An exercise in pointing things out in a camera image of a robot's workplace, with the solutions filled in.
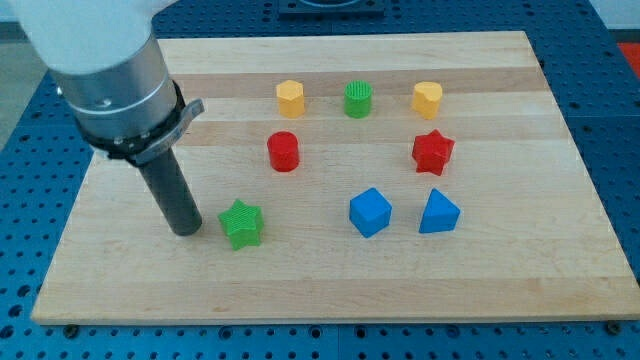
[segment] yellow block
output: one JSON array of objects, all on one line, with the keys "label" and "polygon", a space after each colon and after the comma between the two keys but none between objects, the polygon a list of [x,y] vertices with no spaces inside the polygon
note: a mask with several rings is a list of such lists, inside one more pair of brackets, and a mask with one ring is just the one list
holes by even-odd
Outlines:
[{"label": "yellow block", "polygon": [[287,80],[276,86],[278,96],[278,109],[280,114],[290,119],[304,114],[304,91],[302,84]]},{"label": "yellow block", "polygon": [[427,120],[435,119],[438,115],[442,86],[438,83],[423,81],[413,87],[413,101],[411,108]]}]

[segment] green cylinder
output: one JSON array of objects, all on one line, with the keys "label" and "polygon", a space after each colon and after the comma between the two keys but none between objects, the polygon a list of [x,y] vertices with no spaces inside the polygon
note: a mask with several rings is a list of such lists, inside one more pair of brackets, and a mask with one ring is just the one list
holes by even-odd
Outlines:
[{"label": "green cylinder", "polygon": [[366,117],[371,112],[371,84],[355,80],[344,88],[344,113],[356,119]]}]

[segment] red star block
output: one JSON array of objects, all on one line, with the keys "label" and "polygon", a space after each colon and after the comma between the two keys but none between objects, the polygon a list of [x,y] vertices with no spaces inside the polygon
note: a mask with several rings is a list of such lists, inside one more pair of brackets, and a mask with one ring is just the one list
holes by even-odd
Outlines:
[{"label": "red star block", "polygon": [[448,139],[438,130],[433,130],[427,135],[416,136],[411,154],[418,163],[416,172],[431,172],[442,175],[444,166],[451,158],[453,145],[456,142]]}]

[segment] green star block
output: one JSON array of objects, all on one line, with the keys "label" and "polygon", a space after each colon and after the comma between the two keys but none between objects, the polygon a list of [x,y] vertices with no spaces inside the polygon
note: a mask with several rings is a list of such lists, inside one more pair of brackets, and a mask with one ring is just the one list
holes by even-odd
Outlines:
[{"label": "green star block", "polygon": [[260,245],[264,221],[259,206],[249,206],[237,199],[229,210],[218,215],[218,220],[234,251]]}]

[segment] red cylinder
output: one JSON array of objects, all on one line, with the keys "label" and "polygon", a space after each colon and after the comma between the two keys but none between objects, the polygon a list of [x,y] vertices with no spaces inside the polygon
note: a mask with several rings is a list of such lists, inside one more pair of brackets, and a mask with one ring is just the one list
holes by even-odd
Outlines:
[{"label": "red cylinder", "polygon": [[271,167],[279,172],[289,172],[300,164],[298,138],[288,131],[279,131],[267,140]]}]

